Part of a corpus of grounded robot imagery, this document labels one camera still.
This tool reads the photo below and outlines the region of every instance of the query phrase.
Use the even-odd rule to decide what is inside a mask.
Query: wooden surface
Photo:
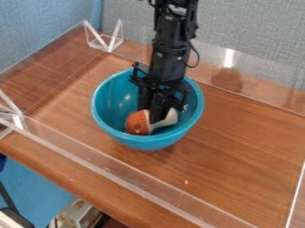
[[[87,48],[83,33],[77,30],[2,76],[2,89],[43,124],[250,224],[285,227],[305,158],[305,119],[200,83],[206,108],[196,127],[168,149],[150,153],[133,151],[95,125],[90,113],[95,87],[115,72],[130,68],[131,63]],[[209,64],[202,64],[190,75],[198,77],[214,71]],[[230,74],[221,72],[218,78],[208,80],[217,86],[236,77],[228,77]],[[245,82],[244,75],[237,77]],[[226,85],[241,92],[238,80]],[[12,133],[0,142],[0,149],[127,226],[193,227],[165,208],[23,135]],[[78,156],[97,159],[90,154]]]

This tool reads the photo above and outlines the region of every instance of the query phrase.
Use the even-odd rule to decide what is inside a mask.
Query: blue bowl
[[[93,118],[118,142],[127,147],[154,151],[166,148],[181,139],[196,124],[204,111],[202,90],[185,77],[185,85],[190,88],[188,109],[180,113],[180,123],[154,131],[153,135],[131,135],[126,133],[126,118],[137,111],[138,87],[129,81],[133,70],[129,69],[110,78],[98,86],[91,100]]]

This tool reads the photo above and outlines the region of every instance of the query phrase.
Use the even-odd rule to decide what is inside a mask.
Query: fabric wall
[[[0,0],[0,72],[83,19],[101,27],[102,0]]]
[[[218,64],[222,57],[218,47],[234,49],[245,54],[237,69],[305,89],[304,12],[303,0],[200,0],[198,39],[205,42],[202,55],[212,55],[202,56],[202,59]],[[153,17],[153,7],[146,0],[103,1],[106,32],[113,31],[117,19],[122,18],[126,38],[149,43]]]

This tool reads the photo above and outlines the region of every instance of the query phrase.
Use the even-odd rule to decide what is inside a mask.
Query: cable
[[[189,65],[189,63],[188,63],[184,59],[181,59],[181,60],[182,60],[182,62],[185,63],[185,65],[186,65],[189,68],[196,68],[196,67],[198,66],[200,62],[201,62],[201,55],[200,55],[200,53],[198,53],[198,51],[197,51],[197,49],[196,49],[196,47],[194,47],[192,41],[190,41],[188,44],[189,44],[192,50],[193,50],[193,51],[196,52],[196,54],[197,54],[197,63],[196,63],[196,65],[192,66],[192,65]]]

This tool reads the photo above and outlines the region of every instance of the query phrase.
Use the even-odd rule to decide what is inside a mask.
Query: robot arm
[[[131,81],[138,85],[138,110],[150,110],[150,124],[165,119],[172,107],[184,111],[188,105],[190,90],[182,79],[194,50],[198,1],[147,0],[155,8],[151,62],[134,64]]]

